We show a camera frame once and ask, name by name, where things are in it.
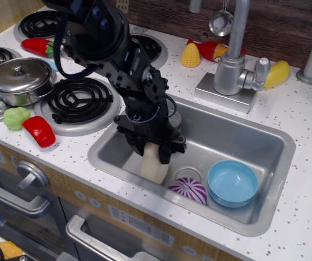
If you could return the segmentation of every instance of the purple striped toy onion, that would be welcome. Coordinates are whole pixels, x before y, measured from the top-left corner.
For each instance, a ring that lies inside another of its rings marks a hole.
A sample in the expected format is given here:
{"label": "purple striped toy onion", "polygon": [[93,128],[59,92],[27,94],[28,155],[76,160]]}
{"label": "purple striped toy onion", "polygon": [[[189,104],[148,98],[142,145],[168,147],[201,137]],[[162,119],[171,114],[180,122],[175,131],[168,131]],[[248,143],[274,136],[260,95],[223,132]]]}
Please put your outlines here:
{"label": "purple striped toy onion", "polygon": [[198,203],[205,205],[207,202],[207,192],[204,186],[193,178],[177,179],[168,188]]}

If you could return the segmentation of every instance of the oven door handle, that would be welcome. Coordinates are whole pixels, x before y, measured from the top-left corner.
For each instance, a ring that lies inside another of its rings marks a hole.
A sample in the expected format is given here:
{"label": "oven door handle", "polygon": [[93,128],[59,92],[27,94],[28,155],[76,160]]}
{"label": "oven door handle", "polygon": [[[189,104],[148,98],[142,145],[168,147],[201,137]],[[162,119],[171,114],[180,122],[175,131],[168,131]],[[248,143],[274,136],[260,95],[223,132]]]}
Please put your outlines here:
{"label": "oven door handle", "polygon": [[119,251],[99,241],[98,239],[84,233],[81,230],[84,222],[85,219],[78,215],[74,215],[66,226],[67,235],[72,240],[84,246],[101,258],[107,261],[160,261],[160,259],[157,259],[156,257],[153,257],[146,252],[138,252],[134,255],[134,257],[131,258],[125,256]]}
{"label": "oven door handle", "polygon": [[48,200],[41,196],[36,196],[27,202],[2,188],[0,188],[0,202],[32,219],[43,216],[51,205]]}

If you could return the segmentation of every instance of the sink drain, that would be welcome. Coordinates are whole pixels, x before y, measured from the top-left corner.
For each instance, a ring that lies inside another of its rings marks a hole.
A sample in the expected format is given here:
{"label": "sink drain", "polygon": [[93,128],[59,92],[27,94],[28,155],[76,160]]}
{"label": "sink drain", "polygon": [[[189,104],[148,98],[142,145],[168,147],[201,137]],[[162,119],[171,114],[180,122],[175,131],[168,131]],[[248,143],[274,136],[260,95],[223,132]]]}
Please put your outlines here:
{"label": "sink drain", "polygon": [[178,171],[175,179],[179,178],[193,178],[194,180],[201,182],[201,175],[197,172],[197,170],[185,168]]}

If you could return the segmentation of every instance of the silver cooking pot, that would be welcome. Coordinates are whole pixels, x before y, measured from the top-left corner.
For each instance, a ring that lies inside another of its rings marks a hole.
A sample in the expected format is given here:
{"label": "silver cooking pot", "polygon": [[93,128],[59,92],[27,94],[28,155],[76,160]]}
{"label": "silver cooking pot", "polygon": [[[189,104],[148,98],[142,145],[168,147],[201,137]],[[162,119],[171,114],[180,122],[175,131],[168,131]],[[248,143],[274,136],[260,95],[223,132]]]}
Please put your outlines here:
{"label": "silver cooking pot", "polygon": [[0,100],[11,106],[35,103],[53,90],[51,66],[38,58],[16,58],[0,64]]}

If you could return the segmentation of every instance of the wooden wall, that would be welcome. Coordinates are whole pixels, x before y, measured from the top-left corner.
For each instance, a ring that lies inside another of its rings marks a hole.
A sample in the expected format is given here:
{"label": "wooden wall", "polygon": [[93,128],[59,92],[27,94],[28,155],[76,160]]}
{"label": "wooden wall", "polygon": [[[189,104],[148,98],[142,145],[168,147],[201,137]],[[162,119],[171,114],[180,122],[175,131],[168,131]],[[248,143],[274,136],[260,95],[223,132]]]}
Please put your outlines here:
{"label": "wooden wall", "polygon": [[[116,0],[106,0],[114,4]],[[129,0],[128,21],[199,42],[227,44],[229,35],[218,37],[209,30],[213,13],[222,0],[203,0],[202,11],[189,12],[190,0]],[[234,13],[235,0],[229,5]],[[312,0],[251,0],[243,48],[247,54],[286,60],[303,68],[312,48]]]}
{"label": "wooden wall", "polygon": [[43,6],[41,0],[0,0],[0,33]]}

